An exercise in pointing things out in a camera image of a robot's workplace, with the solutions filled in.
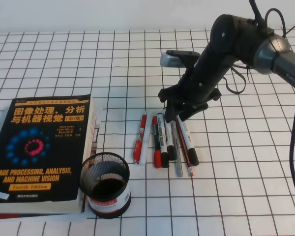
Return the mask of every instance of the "book cover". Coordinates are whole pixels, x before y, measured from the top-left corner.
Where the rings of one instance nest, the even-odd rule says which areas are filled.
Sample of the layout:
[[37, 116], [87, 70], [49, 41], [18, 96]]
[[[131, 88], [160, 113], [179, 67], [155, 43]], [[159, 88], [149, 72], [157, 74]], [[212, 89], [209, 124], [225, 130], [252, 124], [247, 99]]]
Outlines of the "book cover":
[[12, 100], [0, 132], [0, 203], [77, 199], [90, 100]]

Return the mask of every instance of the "black mesh pen holder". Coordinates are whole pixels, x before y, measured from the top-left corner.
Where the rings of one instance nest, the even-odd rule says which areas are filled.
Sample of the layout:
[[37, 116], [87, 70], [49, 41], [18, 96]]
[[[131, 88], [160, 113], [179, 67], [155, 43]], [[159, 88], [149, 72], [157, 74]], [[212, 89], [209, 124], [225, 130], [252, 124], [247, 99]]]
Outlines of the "black mesh pen holder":
[[129, 177], [129, 166], [121, 156], [101, 152], [82, 164], [79, 184], [91, 210], [101, 218], [112, 219], [131, 203]]

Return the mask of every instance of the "white wall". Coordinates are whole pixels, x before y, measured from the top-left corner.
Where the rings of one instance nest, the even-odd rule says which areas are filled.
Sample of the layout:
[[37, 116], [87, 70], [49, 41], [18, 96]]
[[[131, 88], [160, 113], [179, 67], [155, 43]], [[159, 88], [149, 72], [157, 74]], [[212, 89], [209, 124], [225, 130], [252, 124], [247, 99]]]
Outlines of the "white wall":
[[[295, 0], [257, 0], [295, 24]], [[253, 18], [249, 0], [0, 0], [0, 32], [209, 28], [221, 14]], [[270, 27], [281, 27], [272, 13]]]

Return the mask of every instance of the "gray pen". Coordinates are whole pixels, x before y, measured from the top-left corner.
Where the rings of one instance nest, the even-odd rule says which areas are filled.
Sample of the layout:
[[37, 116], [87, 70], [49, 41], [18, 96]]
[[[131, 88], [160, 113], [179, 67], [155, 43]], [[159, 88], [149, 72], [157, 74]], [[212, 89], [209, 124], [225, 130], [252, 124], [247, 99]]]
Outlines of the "gray pen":
[[178, 175], [178, 177], [182, 177], [183, 173], [182, 173], [182, 165], [181, 165], [181, 159], [180, 159], [179, 140], [177, 135], [176, 122], [172, 121], [171, 126], [172, 126], [173, 142], [175, 147], [174, 155], [176, 159], [176, 163], [175, 163], [176, 174]]

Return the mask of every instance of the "white grid tabletop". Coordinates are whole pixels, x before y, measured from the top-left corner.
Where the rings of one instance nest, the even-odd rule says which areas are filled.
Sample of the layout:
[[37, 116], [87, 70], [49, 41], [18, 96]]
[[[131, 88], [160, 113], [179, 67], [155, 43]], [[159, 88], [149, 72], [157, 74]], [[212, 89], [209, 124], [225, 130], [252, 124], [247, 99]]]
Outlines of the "white grid tabletop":
[[[182, 178], [173, 164], [153, 167], [153, 137], [146, 166], [133, 163], [142, 113], [163, 109], [159, 90], [184, 73], [161, 67], [161, 53], [201, 53], [209, 34], [198, 29], [0, 33], [0, 128], [12, 98], [91, 93], [97, 111], [103, 109], [97, 152], [125, 158], [132, 192], [129, 209], [117, 219], [98, 219], [87, 210], [67, 218], [4, 220], [0, 235], [295, 235], [288, 163], [295, 90], [276, 75], [250, 70], [241, 95], [228, 92], [222, 80], [221, 99], [187, 121], [200, 161], [193, 179], [185, 162]], [[287, 39], [295, 51], [295, 29]], [[232, 89], [243, 88], [232, 71], [226, 78]]]

